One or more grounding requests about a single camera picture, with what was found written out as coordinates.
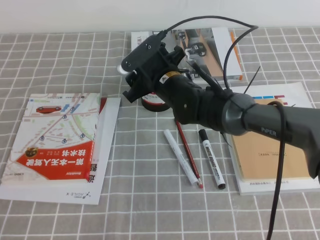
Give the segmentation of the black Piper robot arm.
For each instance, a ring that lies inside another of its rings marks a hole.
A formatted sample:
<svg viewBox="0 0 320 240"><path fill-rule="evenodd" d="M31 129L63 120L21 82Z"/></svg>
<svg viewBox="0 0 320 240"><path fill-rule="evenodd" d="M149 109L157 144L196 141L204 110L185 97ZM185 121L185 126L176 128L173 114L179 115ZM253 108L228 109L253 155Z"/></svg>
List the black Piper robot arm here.
<svg viewBox="0 0 320 240"><path fill-rule="evenodd" d="M124 96L130 101L155 93L182 124L199 124L234 136L255 132L285 142L304 151L308 173L320 176L320 111L315 108L258 104L248 94L223 89L200 67L191 66L208 81L201 88L181 74L165 78L177 71L184 57L181 47L168 52L163 44L141 44L120 64L127 72L130 90Z"/></svg>

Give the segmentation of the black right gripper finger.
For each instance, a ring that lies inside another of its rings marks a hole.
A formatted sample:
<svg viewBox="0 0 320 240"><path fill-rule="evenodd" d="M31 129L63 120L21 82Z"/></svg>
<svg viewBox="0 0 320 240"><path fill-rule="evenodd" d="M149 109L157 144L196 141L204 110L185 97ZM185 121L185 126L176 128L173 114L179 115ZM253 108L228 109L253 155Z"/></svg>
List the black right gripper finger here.
<svg viewBox="0 0 320 240"><path fill-rule="evenodd" d="M135 71L126 75L125 80L130 87L133 87L137 81L137 73Z"/></svg>
<svg viewBox="0 0 320 240"><path fill-rule="evenodd" d="M126 82L129 85L130 89L124 91L122 94L130 103L133 103L137 99L144 96L144 84L139 79L127 79Z"/></svg>

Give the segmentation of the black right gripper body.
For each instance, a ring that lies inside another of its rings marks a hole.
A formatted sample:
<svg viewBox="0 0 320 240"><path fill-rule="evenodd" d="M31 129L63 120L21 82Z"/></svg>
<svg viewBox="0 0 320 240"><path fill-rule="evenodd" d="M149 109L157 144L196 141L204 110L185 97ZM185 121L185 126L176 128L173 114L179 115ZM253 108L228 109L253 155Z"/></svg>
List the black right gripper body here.
<svg viewBox="0 0 320 240"><path fill-rule="evenodd" d="M146 63L134 70L137 80L144 85L144 93L156 91L156 84L161 77L170 71L177 71L178 65L184 58L184 50L175 46L173 51L166 49L166 44L161 41L160 48Z"/></svg>

